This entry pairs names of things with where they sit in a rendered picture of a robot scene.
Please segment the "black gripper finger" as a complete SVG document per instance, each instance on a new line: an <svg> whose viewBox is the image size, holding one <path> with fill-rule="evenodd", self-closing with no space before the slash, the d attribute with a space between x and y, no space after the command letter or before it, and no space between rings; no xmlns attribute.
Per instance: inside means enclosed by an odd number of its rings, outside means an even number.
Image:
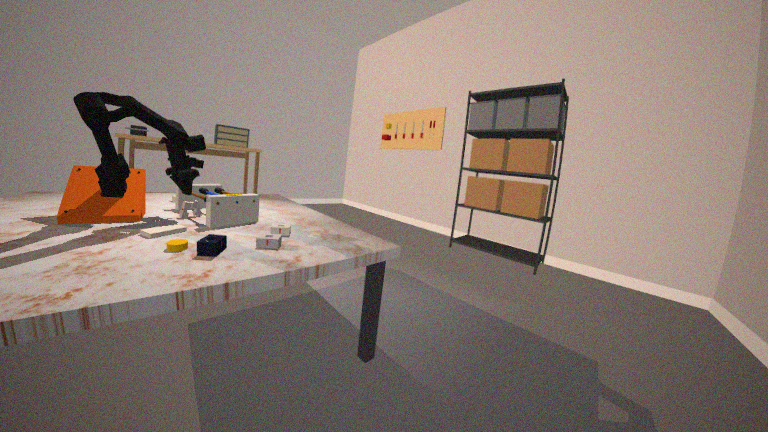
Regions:
<svg viewBox="0 0 768 432"><path fill-rule="evenodd" d="M182 190L182 192L186 192L185 188L183 188L181 183L179 182L179 180L178 180L179 177L178 176L174 176L174 177L173 176L169 176L169 177L171 178L172 181L174 181L174 183L176 183L176 185Z"/></svg>
<svg viewBox="0 0 768 432"><path fill-rule="evenodd" d="M192 194L192 184L193 184L194 178L183 179L183 180L178 179L178 180L181 183L182 187L185 188L185 190L187 191L187 194L188 195Z"/></svg>

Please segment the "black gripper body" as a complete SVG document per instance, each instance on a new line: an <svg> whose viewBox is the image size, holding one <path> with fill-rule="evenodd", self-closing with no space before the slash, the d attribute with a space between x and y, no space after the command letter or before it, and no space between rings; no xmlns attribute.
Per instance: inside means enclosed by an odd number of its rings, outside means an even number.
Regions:
<svg viewBox="0 0 768 432"><path fill-rule="evenodd" d="M168 155L168 160L172 167L168 167L165 172L167 175L178 176L180 180L191 179L199 177L199 171L197 169L188 168L187 155Z"/></svg>

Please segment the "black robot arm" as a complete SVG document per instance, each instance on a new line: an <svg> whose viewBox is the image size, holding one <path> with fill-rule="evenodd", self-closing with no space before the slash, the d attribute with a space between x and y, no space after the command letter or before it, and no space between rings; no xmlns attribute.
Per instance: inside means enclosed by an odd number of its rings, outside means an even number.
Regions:
<svg viewBox="0 0 768 432"><path fill-rule="evenodd" d="M166 136L161 138L159 144L166 145L169 155L185 154L185 150L191 153L206 149L205 138L202 135L189 137L181 123L163 118L133 96L118 96L108 92L84 92L77 94L73 100L82 120L92 131L102 154L101 165L95 169L102 197L122 198L127 191L125 180L131 174L122 153L116 153L108 129L110 122L134 116ZM105 103L121 106L121 108L108 111Z"/></svg>

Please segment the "yellow flat disc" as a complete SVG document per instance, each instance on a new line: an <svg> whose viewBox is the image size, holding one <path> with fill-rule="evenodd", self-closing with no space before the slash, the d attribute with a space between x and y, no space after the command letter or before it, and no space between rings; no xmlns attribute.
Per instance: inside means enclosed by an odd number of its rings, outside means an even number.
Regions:
<svg viewBox="0 0 768 432"><path fill-rule="evenodd" d="M188 240L186 239L177 239L177 240L170 240L166 243L166 248L168 251L173 252L179 252L182 250L187 250L188 248Z"/></svg>

